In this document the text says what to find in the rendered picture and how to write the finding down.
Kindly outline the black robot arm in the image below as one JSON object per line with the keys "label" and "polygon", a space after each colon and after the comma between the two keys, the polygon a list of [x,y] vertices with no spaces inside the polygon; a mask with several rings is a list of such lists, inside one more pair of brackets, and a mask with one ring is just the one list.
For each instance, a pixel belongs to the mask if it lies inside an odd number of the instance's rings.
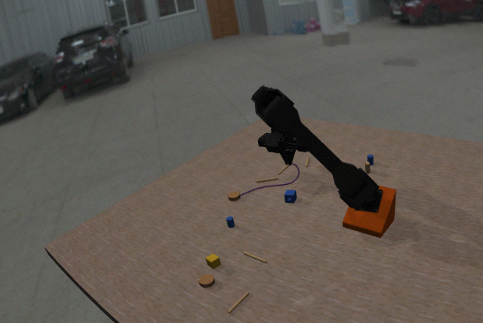
{"label": "black robot arm", "polygon": [[383,190],[364,170],[341,162],[301,122],[294,103],[279,89],[261,86],[251,99],[255,102],[256,114],[271,127],[271,135],[265,142],[268,152],[280,153],[289,142],[286,133],[291,134],[332,173],[340,198],[347,205],[356,211],[379,211]]}

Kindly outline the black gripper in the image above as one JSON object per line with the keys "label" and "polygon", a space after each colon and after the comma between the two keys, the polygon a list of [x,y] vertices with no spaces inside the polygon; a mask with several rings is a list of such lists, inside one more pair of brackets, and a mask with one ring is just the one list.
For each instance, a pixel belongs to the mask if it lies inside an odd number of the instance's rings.
{"label": "black gripper", "polygon": [[[286,133],[287,136],[288,136],[288,145],[285,149],[283,149],[280,154],[282,156],[282,158],[284,159],[284,163],[289,166],[291,166],[292,164],[292,161],[293,161],[293,158],[294,158],[294,154],[296,152],[296,150],[298,150],[299,152],[308,152],[305,147],[300,143],[298,142],[296,139],[294,139],[294,137],[289,134],[289,133]],[[271,133],[265,133],[263,136],[261,136],[259,139],[258,139],[258,145],[259,146],[262,146],[262,147],[265,147],[265,142],[267,140],[267,138],[269,137],[269,135],[271,135]]]}

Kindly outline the blue cylinder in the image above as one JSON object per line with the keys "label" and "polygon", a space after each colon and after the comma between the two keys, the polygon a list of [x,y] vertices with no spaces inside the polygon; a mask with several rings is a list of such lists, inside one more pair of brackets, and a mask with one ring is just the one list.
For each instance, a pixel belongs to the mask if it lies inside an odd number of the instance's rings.
{"label": "blue cylinder", "polygon": [[226,219],[227,219],[228,227],[232,228],[235,226],[233,217],[227,217]]}

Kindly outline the yellow cube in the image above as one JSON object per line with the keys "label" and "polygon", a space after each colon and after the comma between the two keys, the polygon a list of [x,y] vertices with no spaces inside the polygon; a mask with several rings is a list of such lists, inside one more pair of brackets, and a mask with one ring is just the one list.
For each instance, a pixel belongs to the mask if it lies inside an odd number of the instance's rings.
{"label": "yellow cube", "polygon": [[216,254],[211,254],[209,257],[205,258],[207,264],[212,268],[215,269],[216,267],[221,265],[220,258]]}

